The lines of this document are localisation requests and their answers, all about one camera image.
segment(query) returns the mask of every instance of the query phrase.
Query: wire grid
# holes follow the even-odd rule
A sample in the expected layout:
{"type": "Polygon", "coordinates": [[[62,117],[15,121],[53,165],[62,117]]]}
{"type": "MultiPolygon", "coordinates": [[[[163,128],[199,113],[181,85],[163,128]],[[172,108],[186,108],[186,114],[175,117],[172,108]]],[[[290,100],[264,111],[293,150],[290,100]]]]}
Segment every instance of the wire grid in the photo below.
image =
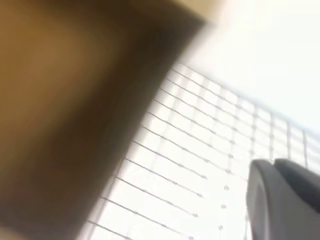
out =
{"type": "Polygon", "coordinates": [[[251,160],[286,158],[320,173],[319,146],[303,129],[177,65],[79,240],[249,240],[251,160]]]}

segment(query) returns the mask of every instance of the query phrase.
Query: metal wire mesh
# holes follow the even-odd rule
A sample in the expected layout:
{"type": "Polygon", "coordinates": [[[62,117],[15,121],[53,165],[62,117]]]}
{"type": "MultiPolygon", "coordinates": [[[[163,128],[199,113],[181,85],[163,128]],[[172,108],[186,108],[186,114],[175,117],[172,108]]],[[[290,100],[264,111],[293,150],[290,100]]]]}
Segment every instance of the metal wire mesh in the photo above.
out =
{"type": "Polygon", "coordinates": [[[163,81],[82,240],[250,239],[252,159],[320,173],[319,141],[185,65],[163,81]]]}

